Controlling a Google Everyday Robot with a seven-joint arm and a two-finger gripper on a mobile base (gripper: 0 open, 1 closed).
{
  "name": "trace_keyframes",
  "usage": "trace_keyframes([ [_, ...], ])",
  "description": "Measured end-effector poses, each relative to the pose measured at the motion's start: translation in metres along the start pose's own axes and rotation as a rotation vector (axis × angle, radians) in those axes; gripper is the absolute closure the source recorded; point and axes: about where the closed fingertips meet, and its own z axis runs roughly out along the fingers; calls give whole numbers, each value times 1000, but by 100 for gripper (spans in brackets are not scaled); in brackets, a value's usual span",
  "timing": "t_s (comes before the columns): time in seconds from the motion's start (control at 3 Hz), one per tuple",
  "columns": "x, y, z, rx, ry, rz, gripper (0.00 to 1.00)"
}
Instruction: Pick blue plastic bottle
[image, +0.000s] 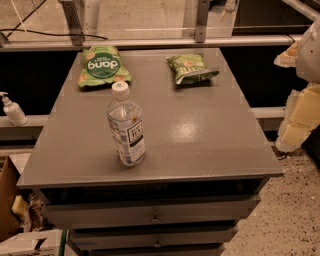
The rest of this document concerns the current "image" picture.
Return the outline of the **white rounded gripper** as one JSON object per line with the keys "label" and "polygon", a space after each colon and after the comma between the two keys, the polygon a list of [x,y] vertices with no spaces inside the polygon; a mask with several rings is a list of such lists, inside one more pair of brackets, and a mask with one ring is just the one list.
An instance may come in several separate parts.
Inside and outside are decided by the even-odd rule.
{"label": "white rounded gripper", "polygon": [[291,91],[278,130],[276,148],[293,152],[320,125],[320,18],[307,29],[300,43],[294,42],[279,54],[274,64],[284,68],[296,66],[297,76],[312,82],[302,91]]}

